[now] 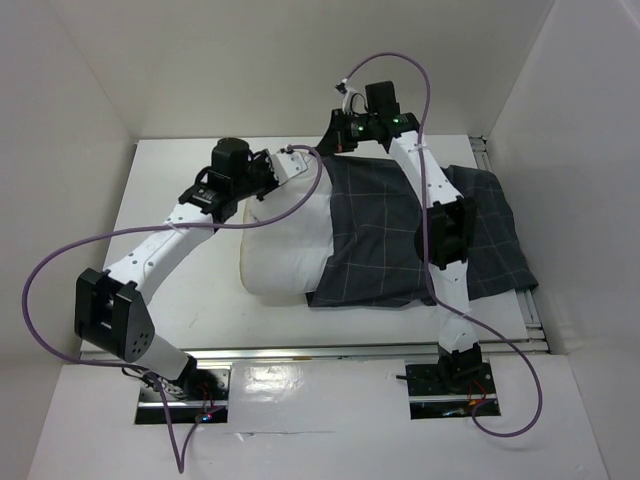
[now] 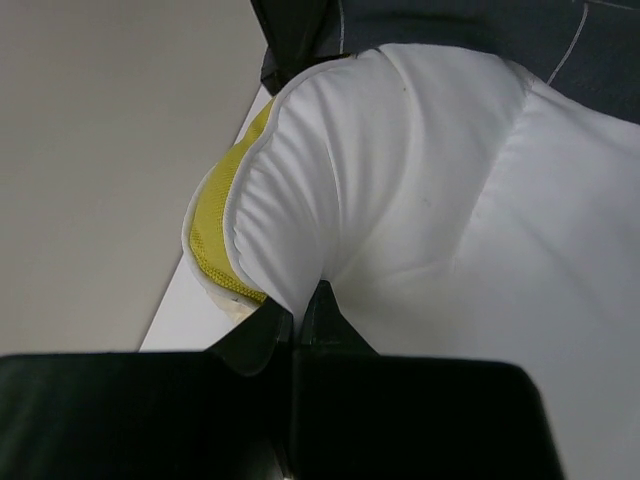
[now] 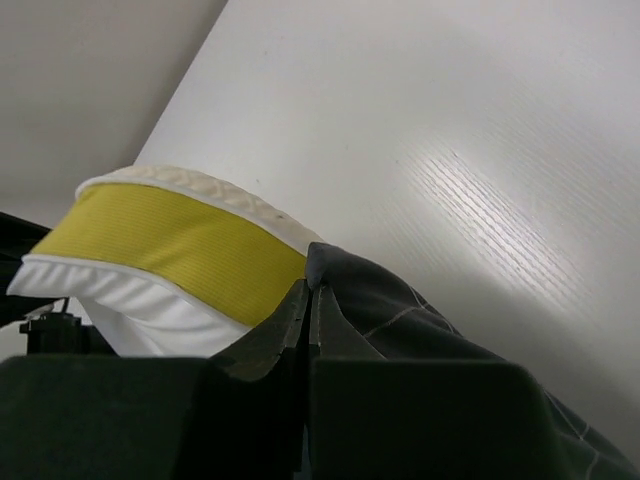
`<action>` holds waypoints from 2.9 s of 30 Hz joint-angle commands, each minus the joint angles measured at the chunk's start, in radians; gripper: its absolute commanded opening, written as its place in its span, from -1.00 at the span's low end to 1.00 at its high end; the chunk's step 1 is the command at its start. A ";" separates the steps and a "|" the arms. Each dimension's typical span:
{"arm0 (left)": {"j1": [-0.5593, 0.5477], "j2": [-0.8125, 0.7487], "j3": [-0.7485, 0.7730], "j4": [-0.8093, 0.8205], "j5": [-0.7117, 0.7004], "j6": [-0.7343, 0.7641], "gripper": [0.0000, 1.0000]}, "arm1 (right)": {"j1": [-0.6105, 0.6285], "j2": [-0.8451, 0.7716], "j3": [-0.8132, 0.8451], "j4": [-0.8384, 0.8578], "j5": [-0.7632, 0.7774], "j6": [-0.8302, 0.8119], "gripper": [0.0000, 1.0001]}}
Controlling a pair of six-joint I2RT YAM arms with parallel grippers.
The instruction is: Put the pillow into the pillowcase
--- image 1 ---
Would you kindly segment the dark grey checked pillowcase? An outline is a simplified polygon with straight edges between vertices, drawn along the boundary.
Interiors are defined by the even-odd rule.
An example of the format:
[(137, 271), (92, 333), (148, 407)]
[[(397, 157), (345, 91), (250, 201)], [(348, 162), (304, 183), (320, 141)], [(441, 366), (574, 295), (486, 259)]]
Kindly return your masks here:
[[(431, 305), (414, 246), (421, 207), (400, 167), (391, 160), (350, 156), (327, 157), (324, 167), (332, 185), (333, 250), (318, 285), (306, 295), (308, 306), (401, 308), (416, 300)], [(536, 289), (539, 282), (498, 178), (457, 165), (443, 172), (478, 208), (469, 250), (470, 299)]]

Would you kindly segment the white pillow with yellow edge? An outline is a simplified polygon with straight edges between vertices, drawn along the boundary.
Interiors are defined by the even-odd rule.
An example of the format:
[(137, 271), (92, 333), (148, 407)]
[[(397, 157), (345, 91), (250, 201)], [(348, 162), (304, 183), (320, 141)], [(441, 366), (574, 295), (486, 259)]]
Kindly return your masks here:
[[(316, 159), (303, 156), (307, 170), (260, 201), (246, 201), (243, 222), (256, 223), (290, 210), (312, 186)], [(311, 197), (286, 218), (242, 232), (240, 279), (259, 297), (305, 295), (316, 290), (327, 260), (334, 252), (330, 211), (332, 183), (324, 172)]]

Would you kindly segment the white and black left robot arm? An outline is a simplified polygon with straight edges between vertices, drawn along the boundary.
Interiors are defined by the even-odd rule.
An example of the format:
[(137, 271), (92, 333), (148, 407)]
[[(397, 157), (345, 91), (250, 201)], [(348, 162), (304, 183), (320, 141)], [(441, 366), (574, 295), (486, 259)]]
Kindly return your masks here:
[(161, 377), (176, 399), (202, 399), (219, 389), (216, 376), (155, 329), (148, 305), (161, 284), (226, 223), (241, 201), (263, 198), (285, 180), (278, 157), (254, 153), (246, 141), (224, 138), (211, 162), (178, 198), (160, 231), (103, 271), (76, 281), (74, 330), (82, 340)]

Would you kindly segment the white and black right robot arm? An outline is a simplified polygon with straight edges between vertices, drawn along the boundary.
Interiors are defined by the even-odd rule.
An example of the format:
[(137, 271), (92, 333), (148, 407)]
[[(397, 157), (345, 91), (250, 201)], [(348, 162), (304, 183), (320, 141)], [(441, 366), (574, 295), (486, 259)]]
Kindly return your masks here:
[(437, 305), (438, 362), (426, 378), (448, 392), (467, 389), (483, 360), (478, 336), (467, 319), (471, 312), (467, 285), (469, 250), (477, 216), (476, 203), (448, 180), (426, 142), (423, 126), (403, 113), (391, 81), (369, 84), (365, 110), (354, 109), (360, 93), (343, 79), (336, 86), (342, 106), (331, 112), (318, 144), (322, 153), (347, 153), (375, 141), (400, 167), (419, 198), (423, 219), (416, 234), (417, 253), (428, 275), (427, 287)]

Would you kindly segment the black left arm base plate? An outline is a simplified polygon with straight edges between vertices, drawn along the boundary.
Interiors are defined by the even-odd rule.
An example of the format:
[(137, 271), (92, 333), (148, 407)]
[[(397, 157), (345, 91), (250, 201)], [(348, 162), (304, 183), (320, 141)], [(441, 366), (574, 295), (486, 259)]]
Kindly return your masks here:
[(229, 415), (229, 368), (201, 370), (201, 378), (185, 388), (163, 377), (155, 381), (149, 373), (122, 368), (121, 373), (139, 382), (136, 425), (165, 425), (162, 394), (174, 424), (226, 424)]

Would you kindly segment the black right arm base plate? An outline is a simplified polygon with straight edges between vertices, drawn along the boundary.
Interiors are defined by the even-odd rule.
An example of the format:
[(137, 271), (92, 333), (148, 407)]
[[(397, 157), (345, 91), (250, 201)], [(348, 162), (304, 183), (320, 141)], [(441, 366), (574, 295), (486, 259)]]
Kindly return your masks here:
[(470, 417), (476, 406), (478, 417), (501, 415), (488, 362), (478, 372), (457, 380), (446, 380), (436, 364), (407, 364), (395, 378), (406, 386), (412, 420)]

